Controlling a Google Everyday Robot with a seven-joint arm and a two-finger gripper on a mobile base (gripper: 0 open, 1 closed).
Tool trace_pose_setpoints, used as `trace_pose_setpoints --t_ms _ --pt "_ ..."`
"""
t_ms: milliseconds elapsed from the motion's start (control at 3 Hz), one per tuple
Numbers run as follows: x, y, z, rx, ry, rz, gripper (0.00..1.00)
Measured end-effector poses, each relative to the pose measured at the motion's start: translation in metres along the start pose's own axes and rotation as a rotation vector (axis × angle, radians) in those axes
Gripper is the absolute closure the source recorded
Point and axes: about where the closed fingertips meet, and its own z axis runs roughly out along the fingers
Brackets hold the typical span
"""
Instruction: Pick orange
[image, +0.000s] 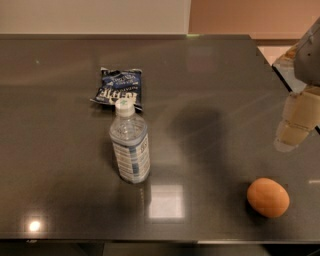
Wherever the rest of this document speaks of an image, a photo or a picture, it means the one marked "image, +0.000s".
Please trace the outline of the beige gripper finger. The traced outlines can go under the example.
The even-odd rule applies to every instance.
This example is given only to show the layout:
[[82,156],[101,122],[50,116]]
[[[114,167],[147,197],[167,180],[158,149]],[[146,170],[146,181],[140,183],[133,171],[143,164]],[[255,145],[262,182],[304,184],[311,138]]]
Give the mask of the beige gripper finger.
[[320,124],[320,87],[307,85],[301,92],[291,92],[285,101],[282,121],[276,131],[275,148],[290,152],[297,148]]
[[275,67],[293,69],[294,60],[297,52],[297,45],[291,46],[285,53],[279,56],[273,63]]

